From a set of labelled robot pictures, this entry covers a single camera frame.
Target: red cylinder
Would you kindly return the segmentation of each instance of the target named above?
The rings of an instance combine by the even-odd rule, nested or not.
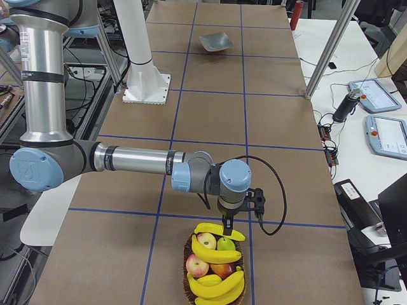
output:
[[[291,21],[290,21],[290,28],[291,30],[295,30],[297,27],[298,19],[300,19],[301,12],[304,7],[304,1],[297,0],[295,1],[295,6],[294,6],[294,12],[293,15],[291,16]]]

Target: wicker basket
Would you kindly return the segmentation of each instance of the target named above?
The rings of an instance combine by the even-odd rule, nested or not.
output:
[[[186,278],[187,270],[186,270],[186,266],[185,266],[186,260],[193,253],[192,252],[192,247],[191,247],[191,237],[192,237],[192,235],[193,234],[191,234],[190,237],[186,240],[186,243],[185,243],[185,246],[184,246],[184,265],[183,265],[184,281],[183,282],[184,282],[184,291],[185,291],[186,298],[188,299],[188,303],[191,304],[191,305],[195,305],[196,295],[193,294],[191,289],[190,289],[188,279]],[[215,236],[216,241],[218,239],[220,239],[220,237],[222,237],[222,236],[219,236],[219,235],[216,235],[216,234],[213,234],[213,235]],[[234,240],[233,242],[235,243],[236,250],[239,251],[240,253],[242,253],[242,257],[238,261],[234,262],[233,264],[235,265],[235,269],[236,269],[236,266],[240,266],[242,268],[242,270],[245,272],[242,247],[240,246],[240,243],[238,241]],[[213,274],[213,272],[209,268],[208,275],[211,275],[211,274]],[[229,305],[241,305],[241,303],[243,301],[243,298],[244,298],[245,291],[246,291],[246,280],[245,280],[243,291],[240,294],[240,296],[237,299],[235,299],[232,303],[229,303]]]

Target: white and blue device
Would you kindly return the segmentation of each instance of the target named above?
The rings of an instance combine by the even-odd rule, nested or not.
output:
[[[401,119],[370,115],[366,134],[376,154],[407,160],[407,125]]]
[[[360,89],[366,98],[361,98],[362,107],[369,113],[394,111],[401,108],[401,104],[387,91],[377,79],[351,81],[349,89]]]

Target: yellow banana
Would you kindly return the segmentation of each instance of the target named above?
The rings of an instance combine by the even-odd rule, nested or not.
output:
[[[197,257],[205,262],[213,264],[227,264],[235,262],[242,257],[242,254],[236,250],[218,251],[206,248],[197,240],[197,236],[192,234],[192,251]]]
[[[225,280],[214,286],[202,285],[193,278],[190,272],[186,274],[186,277],[193,294],[204,299],[211,299],[214,297],[220,297],[221,295],[231,291],[232,288],[238,285],[242,278],[244,278],[244,272],[241,270],[236,271],[229,275]]]
[[[205,275],[205,276],[197,279],[197,282],[199,284],[202,284],[205,286],[213,286],[213,285],[219,284],[221,281],[222,281],[221,277],[216,274]]]
[[[224,236],[227,238],[230,238],[231,240],[237,240],[237,241],[244,241],[246,237],[239,231],[233,230],[231,232],[231,235],[223,235],[223,226],[220,224],[212,224],[210,222],[201,222],[200,224],[197,225],[197,227],[194,230],[195,234],[202,233],[202,232],[208,232],[220,236]]]
[[[244,277],[229,292],[221,295],[220,297],[215,297],[212,299],[204,299],[202,297],[197,297],[195,299],[195,304],[196,305],[227,305],[229,303],[232,303],[235,299],[237,299],[242,294],[243,289],[244,289]]]

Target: apple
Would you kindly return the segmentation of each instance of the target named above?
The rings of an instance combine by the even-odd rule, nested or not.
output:
[[[186,270],[192,274],[194,278],[201,278],[208,273],[209,264],[195,254],[191,254],[185,263]]]
[[[205,248],[215,250],[216,249],[216,239],[210,233],[200,233],[197,236],[197,240],[203,244]]]
[[[236,250],[235,243],[227,237],[220,237],[217,241],[217,250]]]
[[[233,264],[210,264],[210,268],[216,275],[220,276],[222,280],[235,272],[235,266]]]

